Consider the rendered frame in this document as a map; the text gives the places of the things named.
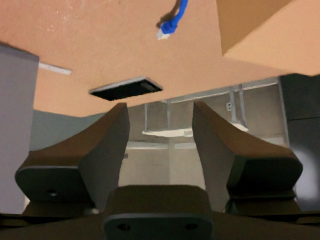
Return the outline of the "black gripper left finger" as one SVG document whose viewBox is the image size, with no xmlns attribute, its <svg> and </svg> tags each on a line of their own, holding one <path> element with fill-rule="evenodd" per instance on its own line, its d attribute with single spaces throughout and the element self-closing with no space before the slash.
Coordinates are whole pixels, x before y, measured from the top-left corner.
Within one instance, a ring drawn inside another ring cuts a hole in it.
<svg viewBox="0 0 320 240">
<path fill-rule="evenodd" d="M 117 103 L 88 128 L 52 146 L 31 152 L 15 182 L 29 203 L 26 223 L 48 223 L 104 212 L 118 187 L 129 139 L 127 102 Z"/>
</svg>

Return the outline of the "tan cardboard box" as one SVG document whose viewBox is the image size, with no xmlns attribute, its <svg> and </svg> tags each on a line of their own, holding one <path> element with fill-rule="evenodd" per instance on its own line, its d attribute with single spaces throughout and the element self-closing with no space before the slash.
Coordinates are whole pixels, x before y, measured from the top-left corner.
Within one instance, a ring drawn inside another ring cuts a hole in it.
<svg viewBox="0 0 320 240">
<path fill-rule="evenodd" d="M 320 71 L 320 0 L 216 0 L 222 54 Z"/>
</svg>

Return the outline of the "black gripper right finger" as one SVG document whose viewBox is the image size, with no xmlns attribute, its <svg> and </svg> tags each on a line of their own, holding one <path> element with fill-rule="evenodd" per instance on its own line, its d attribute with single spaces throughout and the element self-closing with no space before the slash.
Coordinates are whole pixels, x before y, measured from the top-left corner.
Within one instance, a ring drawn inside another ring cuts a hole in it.
<svg viewBox="0 0 320 240">
<path fill-rule="evenodd" d="M 293 187 L 303 165 L 294 152 L 257 138 L 194 101 L 192 131 L 211 210 L 273 221 L 303 214 Z"/>
</svg>

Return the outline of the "dark blue cable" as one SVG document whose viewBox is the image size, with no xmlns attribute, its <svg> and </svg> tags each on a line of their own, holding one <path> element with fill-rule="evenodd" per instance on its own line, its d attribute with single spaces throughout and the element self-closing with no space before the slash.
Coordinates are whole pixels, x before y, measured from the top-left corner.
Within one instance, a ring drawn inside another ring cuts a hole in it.
<svg viewBox="0 0 320 240">
<path fill-rule="evenodd" d="M 179 19 L 182 17 L 182 15 L 185 11 L 187 2 L 188 2 L 188 0 L 181 0 L 179 9 L 178 9 L 176 15 L 172 18 L 171 24 L 175 25 L 179 21 Z"/>
</svg>

